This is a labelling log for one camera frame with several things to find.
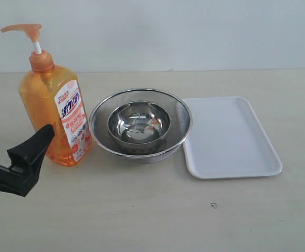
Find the metal bowl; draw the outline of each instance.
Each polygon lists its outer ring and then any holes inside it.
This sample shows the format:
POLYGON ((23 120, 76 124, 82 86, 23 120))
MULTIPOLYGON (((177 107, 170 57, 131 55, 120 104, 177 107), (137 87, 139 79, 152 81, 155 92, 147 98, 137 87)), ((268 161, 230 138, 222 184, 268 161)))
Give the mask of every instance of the metal bowl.
POLYGON ((89 126, 93 140, 108 153, 132 163, 149 164, 167 158, 181 146, 191 131, 192 115, 180 98, 161 90, 138 88, 120 91, 101 101, 90 114, 89 126), (158 104, 169 115, 170 127, 166 141, 151 154, 123 153, 108 132, 108 120, 113 112, 124 104, 136 101, 158 104))
POLYGON ((122 153, 146 155, 164 145, 170 117, 158 104, 134 101, 117 108, 108 120, 108 131, 122 153))

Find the orange liquid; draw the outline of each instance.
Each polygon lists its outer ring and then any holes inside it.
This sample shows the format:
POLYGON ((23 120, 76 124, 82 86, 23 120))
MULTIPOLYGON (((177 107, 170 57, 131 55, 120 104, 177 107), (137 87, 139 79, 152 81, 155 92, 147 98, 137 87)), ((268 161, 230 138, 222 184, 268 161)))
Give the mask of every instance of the orange liquid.
POLYGON ((72 166, 76 162, 69 145, 61 117, 55 103, 55 95, 70 80, 77 80, 77 75, 68 68, 55 66, 50 71, 35 73, 30 71, 19 85, 19 94, 24 107, 36 131, 46 124, 52 124, 55 136, 46 152, 46 156, 53 162, 72 166))

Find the rectangular tray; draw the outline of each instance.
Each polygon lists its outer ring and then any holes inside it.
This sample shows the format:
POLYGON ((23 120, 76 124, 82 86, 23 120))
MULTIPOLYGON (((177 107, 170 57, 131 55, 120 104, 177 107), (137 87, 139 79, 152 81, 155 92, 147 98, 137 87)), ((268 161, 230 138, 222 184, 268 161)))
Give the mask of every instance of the rectangular tray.
POLYGON ((184 99, 193 127, 184 142, 188 171, 199 179, 277 175, 282 163, 242 97, 184 99))

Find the pump dispenser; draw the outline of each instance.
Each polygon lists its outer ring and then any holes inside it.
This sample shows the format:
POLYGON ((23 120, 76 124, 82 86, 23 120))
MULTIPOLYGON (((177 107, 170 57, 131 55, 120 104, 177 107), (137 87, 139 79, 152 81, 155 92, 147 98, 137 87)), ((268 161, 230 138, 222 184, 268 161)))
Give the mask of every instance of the pump dispenser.
POLYGON ((39 44, 40 24, 17 24, 1 31, 23 31, 34 45, 31 69, 19 85, 19 95, 35 131, 51 124, 55 136, 46 156, 65 166, 77 164, 91 148, 91 137, 77 75, 55 65, 39 44))

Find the beige table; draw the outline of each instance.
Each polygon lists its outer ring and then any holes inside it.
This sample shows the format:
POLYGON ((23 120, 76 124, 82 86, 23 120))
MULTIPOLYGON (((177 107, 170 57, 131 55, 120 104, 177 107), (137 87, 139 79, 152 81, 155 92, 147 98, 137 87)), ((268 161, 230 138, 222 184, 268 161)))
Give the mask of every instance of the beige table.
MULTIPOLYGON (((0 74, 0 164, 34 132, 0 74)), ((305 251, 305 70, 80 73, 87 112, 122 89, 248 99, 283 163, 275 177, 200 181, 182 149, 128 167, 92 152, 76 167, 44 161, 26 198, 0 193, 0 251, 305 251), (217 203, 217 209, 211 207, 217 203)))

